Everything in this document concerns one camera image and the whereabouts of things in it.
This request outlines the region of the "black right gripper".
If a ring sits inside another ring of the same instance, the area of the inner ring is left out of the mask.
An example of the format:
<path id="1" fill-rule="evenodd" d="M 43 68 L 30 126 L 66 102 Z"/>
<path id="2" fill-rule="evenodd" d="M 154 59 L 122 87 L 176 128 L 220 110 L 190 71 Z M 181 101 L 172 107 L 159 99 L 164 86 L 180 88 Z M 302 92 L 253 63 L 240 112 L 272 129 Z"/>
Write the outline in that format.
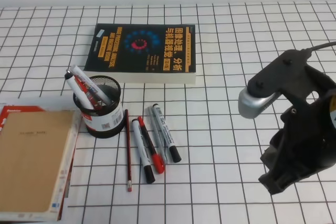
<path id="1" fill-rule="evenodd" d="M 335 90 L 293 105 L 280 118 L 283 128 L 260 158 L 268 172 L 259 182 L 271 195 L 335 165 Z"/>

